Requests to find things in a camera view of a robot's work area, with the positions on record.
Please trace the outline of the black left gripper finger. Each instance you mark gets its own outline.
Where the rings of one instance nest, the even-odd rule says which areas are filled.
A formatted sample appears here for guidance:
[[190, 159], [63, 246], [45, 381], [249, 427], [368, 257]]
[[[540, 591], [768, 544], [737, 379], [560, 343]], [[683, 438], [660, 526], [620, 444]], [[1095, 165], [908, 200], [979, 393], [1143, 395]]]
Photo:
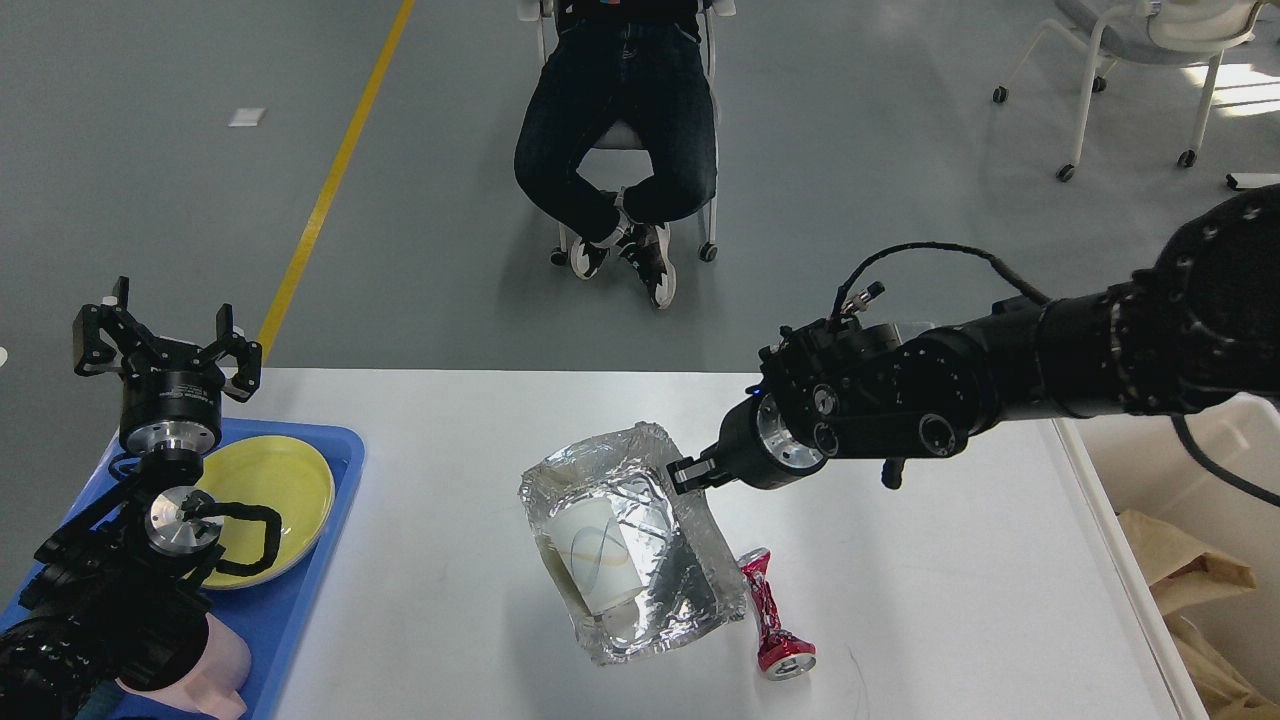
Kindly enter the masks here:
[[230, 304], [223, 304], [215, 315], [215, 340], [205, 347], [205, 366], [219, 370], [218, 361], [233, 357], [236, 373], [223, 375], [221, 392], [237, 402], [247, 402], [260, 388], [262, 346], [250, 340], [234, 322]]
[[119, 277], [101, 302], [79, 309], [72, 324], [77, 375], [143, 375], [159, 366], [157, 338], [129, 313], [129, 290], [131, 279]]

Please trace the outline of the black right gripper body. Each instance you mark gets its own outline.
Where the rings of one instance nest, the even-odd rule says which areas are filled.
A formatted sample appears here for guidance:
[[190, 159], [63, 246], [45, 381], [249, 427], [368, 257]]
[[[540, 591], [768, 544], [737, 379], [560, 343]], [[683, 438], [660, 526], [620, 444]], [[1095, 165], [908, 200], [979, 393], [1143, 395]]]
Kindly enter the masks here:
[[716, 443], [721, 484], [741, 480], [755, 489], [780, 489], [817, 474], [827, 461], [791, 434], [772, 395], [749, 396], [721, 423]]

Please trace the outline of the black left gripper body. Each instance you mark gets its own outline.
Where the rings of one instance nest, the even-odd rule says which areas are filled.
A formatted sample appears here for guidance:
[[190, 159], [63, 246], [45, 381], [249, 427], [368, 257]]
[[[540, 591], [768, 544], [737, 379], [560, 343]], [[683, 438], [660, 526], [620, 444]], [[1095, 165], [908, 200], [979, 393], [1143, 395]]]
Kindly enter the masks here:
[[195, 366], [197, 345], [160, 340], [122, 355], [124, 384], [119, 446], [142, 456], [154, 448], [192, 450], [205, 455], [221, 441], [221, 369]]

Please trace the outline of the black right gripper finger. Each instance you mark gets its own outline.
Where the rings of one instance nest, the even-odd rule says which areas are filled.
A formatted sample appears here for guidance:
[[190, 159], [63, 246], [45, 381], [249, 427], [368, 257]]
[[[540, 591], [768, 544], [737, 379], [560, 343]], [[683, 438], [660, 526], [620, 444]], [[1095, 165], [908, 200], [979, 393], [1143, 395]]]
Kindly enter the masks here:
[[676, 495], [718, 488], [731, 482], [731, 473], [721, 466], [713, 454], [668, 462], [666, 473]]

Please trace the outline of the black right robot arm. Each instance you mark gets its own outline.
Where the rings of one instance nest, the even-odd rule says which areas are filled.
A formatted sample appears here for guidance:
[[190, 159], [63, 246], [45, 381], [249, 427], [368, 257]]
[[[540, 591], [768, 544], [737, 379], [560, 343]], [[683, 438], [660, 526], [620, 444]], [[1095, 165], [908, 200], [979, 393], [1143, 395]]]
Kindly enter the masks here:
[[1277, 186], [1248, 190], [1180, 227], [1152, 268], [1075, 299], [965, 247], [1018, 295], [911, 340], [863, 327], [883, 287], [846, 279], [827, 315], [762, 348], [762, 379], [718, 441], [667, 474], [681, 495], [732, 480], [778, 489], [831, 459], [879, 459], [897, 489], [909, 459], [951, 457], [1001, 421], [1129, 414], [1185, 433], [1188, 415], [1240, 392], [1276, 398], [1277, 237]]

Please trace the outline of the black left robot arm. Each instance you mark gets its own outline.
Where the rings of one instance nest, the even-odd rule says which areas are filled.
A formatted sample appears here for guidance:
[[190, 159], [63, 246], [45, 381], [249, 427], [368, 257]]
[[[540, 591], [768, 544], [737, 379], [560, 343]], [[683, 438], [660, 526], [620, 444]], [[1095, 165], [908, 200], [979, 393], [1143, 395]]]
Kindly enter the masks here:
[[110, 679], [174, 682], [210, 637], [204, 582], [252, 577], [280, 550], [282, 516], [197, 488], [221, 442], [221, 401], [248, 401], [262, 348], [223, 305], [206, 346], [154, 334], [128, 309], [129, 279], [73, 323], [74, 370], [122, 379], [113, 486], [36, 551], [24, 619], [3, 633], [3, 716], [73, 719]]

